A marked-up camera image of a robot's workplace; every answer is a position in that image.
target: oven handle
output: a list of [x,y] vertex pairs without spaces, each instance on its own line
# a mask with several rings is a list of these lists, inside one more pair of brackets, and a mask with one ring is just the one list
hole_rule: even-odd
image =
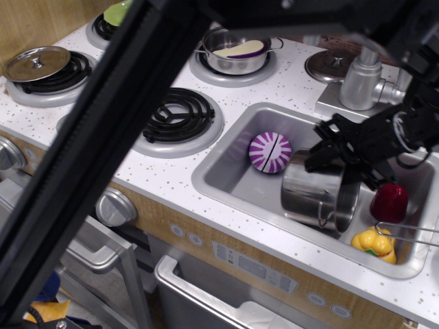
[[[83,226],[90,225],[88,219],[83,224]],[[94,252],[77,239],[70,242],[66,255],[96,274],[108,273],[119,264],[119,255],[109,246],[103,245]]]

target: black metal frame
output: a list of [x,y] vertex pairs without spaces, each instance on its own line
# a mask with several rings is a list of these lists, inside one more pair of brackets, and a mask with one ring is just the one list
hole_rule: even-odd
[[192,3],[133,3],[0,232],[1,327],[20,326],[209,23]]

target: green plate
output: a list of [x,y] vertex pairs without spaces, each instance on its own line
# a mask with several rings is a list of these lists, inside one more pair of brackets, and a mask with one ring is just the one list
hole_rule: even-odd
[[115,5],[111,5],[104,12],[104,20],[111,25],[120,26],[126,13],[130,9],[131,4],[131,1],[122,1]]

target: yellow toy pepper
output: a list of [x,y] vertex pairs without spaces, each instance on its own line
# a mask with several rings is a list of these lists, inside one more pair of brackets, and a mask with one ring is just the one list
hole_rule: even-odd
[[[388,230],[378,228],[380,232],[390,234]],[[386,262],[396,264],[396,254],[394,246],[396,239],[388,236],[380,235],[375,231],[375,227],[371,226],[366,231],[358,233],[352,238],[351,245],[364,252],[372,254]]]

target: control panel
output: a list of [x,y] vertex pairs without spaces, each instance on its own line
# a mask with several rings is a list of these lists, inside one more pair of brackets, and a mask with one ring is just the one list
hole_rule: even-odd
[[247,257],[236,250],[212,241],[213,253],[216,258],[231,264],[232,266],[252,274],[273,287],[291,295],[297,288],[297,281],[284,276],[268,266]]

